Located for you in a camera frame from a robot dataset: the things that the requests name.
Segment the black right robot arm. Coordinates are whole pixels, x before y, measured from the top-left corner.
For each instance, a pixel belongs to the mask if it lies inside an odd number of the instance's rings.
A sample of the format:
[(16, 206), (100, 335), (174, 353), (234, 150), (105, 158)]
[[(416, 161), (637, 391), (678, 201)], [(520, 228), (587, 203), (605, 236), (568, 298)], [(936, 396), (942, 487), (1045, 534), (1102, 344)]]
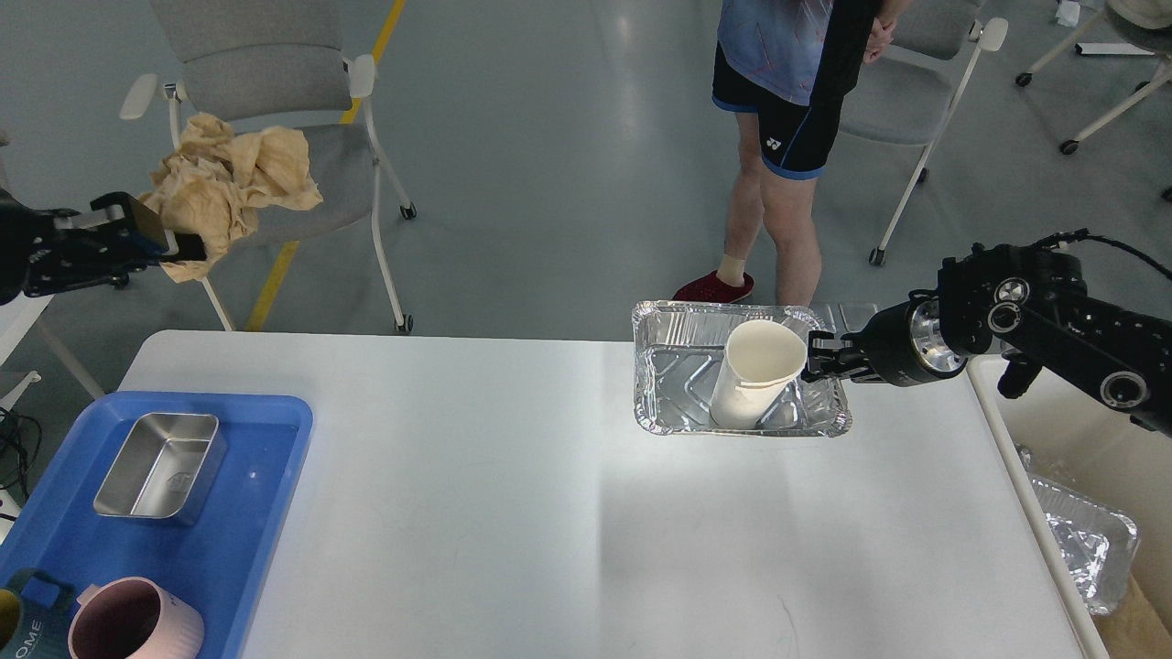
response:
[(1081, 260), (1067, 252), (1089, 238), (1081, 229), (1026, 246), (976, 243), (967, 257), (942, 261), (935, 287), (913, 288), (861, 330), (813, 330), (802, 379), (934, 383), (1000, 340), (1009, 349), (1001, 396), (1022, 396), (1050, 371), (1134, 424), (1168, 434), (1168, 321), (1089, 295)]

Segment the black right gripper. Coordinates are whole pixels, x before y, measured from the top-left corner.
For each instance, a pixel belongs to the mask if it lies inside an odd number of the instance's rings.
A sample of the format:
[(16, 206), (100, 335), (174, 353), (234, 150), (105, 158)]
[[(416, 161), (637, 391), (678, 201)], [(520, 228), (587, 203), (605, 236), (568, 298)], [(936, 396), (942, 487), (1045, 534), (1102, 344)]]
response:
[(845, 378), (908, 387), (948, 380), (968, 364), (943, 341), (934, 297), (880, 311), (859, 332), (810, 332), (805, 341), (808, 361), (800, 374), (805, 383)]

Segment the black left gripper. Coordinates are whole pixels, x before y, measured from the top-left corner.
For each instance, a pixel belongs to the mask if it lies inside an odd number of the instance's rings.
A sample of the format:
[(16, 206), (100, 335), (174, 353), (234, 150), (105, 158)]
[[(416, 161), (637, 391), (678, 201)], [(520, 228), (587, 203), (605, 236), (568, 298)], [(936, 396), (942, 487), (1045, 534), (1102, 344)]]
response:
[(23, 292), (34, 238), (54, 220), (56, 286), (127, 286), (150, 266), (207, 258), (200, 236), (164, 227), (129, 193), (105, 193), (79, 212), (30, 209), (1, 188), (1, 305)]

